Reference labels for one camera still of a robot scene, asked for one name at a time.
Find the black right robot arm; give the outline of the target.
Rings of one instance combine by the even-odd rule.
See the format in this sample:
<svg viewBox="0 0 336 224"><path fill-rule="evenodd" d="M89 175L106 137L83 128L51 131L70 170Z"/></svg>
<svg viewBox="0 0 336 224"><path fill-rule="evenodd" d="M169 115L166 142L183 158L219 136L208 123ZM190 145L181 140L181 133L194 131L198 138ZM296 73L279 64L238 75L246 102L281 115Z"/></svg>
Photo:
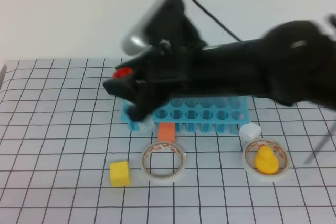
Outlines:
<svg viewBox="0 0 336 224"><path fill-rule="evenodd" d="M255 96L284 106L335 108L335 41L315 23L281 24L263 38L207 49L161 44L120 64L103 82L142 121L172 98Z"/></svg>

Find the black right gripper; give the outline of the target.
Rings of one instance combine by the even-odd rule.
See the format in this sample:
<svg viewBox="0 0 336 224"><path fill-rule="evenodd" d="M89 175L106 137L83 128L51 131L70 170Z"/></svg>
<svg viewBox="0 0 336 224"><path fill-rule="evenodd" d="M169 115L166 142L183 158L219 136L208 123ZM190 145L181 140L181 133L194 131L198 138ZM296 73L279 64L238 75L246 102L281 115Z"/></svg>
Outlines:
<svg viewBox="0 0 336 224"><path fill-rule="evenodd" d="M150 47L138 57L116 67L131 67L133 73L110 78L102 83L109 95L133 103L127 108L131 121L143 121L156 108L171 98L199 96L193 61L199 48L174 53L160 47Z"/></svg>

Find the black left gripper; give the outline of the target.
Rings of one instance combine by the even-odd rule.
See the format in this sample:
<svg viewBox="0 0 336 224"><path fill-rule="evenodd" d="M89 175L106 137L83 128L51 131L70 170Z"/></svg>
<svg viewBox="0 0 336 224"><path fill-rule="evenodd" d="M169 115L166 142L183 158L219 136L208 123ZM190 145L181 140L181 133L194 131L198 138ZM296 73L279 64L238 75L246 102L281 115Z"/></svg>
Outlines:
<svg viewBox="0 0 336 224"><path fill-rule="evenodd" d="M183 0L164 0L149 21L149 44L158 45L166 40L172 46L205 47L207 43L184 14Z"/></svg>

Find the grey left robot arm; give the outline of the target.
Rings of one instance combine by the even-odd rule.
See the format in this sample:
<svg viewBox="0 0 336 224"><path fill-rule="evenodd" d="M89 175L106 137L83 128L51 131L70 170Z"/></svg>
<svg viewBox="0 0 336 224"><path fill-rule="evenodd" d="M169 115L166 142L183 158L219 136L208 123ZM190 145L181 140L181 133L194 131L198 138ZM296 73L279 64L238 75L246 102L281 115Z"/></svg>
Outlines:
<svg viewBox="0 0 336 224"><path fill-rule="evenodd" d="M206 45L197 28L185 15L183 0L156 0L127 33L122 50L134 56L149 47L180 53Z"/></svg>

